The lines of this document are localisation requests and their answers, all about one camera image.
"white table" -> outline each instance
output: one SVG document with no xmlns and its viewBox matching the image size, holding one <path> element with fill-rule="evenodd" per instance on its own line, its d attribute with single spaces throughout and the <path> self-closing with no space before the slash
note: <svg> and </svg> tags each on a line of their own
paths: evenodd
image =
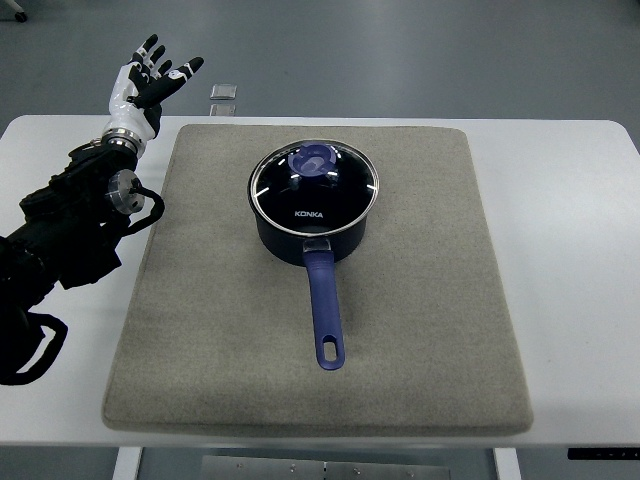
<svg viewBox="0 0 640 480">
<path fill-rule="evenodd" d="M 0 234 L 18 202 L 97 136 L 107 117 L 27 116 L 0 140 Z M 136 173 L 160 190 L 190 123 L 430 125 L 466 132 L 534 410 L 529 432 L 500 438 L 265 440 L 118 432 L 102 396 L 148 230 L 118 247 L 124 266 L 96 285 L 60 287 L 34 311 L 69 326 L 52 369 L 0 387 L 0 443 L 358 448 L 640 445 L 640 156 L 607 121 L 166 117 Z"/>
</svg>

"blue handle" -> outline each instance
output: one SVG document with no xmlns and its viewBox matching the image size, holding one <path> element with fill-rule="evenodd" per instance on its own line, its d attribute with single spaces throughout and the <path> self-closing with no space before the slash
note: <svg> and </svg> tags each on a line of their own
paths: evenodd
<svg viewBox="0 0 640 480">
<path fill-rule="evenodd" d="M 333 252 L 306 251 L 302 256 L 311 289 L 316 358 L 325 370 L 337 370 L 344 365 L 345 355 Z M 335 359 L 327 359 L 326 349 L 335 350 Z"/>
</svg>

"gray felt mat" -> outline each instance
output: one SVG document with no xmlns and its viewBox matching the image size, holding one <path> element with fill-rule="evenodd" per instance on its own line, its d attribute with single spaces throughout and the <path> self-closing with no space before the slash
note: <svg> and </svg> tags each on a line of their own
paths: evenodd
<svg viewBox="0 0 640 480">
<path fill-rule="evenodd" d="M 303 139 L 365 153 L 380 193 L 336 265 L 345 366 L 316 363 L 304 268 L 273 257 L 253 167 Z M 505 435 L 532 422 L 466 137 L 432 127 L 189 125 L 140 268 L 107 426 L 232 436 Z"/>
</svg>

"pot lid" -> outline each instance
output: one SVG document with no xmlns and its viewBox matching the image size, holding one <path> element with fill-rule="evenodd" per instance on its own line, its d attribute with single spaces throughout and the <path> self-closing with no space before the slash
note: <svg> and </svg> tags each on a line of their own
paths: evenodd
<svg viewBox="0 0 640 480">
<path fill-rule="evenodd" d="M 251 175 L 249 196 L 253 209 L 276 228 L 313 237 L 363 219 L 378 186 L 373 164 L 355 148 L 308 140 L 265 157 Z"/>
</svg>

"navy blue saucepan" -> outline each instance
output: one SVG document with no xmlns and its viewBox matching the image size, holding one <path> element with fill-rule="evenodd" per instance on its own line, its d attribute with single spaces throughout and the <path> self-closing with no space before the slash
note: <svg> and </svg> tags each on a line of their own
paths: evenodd
<svg viewBox="0 0 640 480">
<path fill-rule="evenodd" d="M 378 188 L 378 174 L 364 154 L 327 140 L 287 145 L 262 159 L 249 179 L 262 243 L 307 269 L 316 358 L 325 370 L 345 361 L 334 264 L 362 240 Z"/>
</svg>

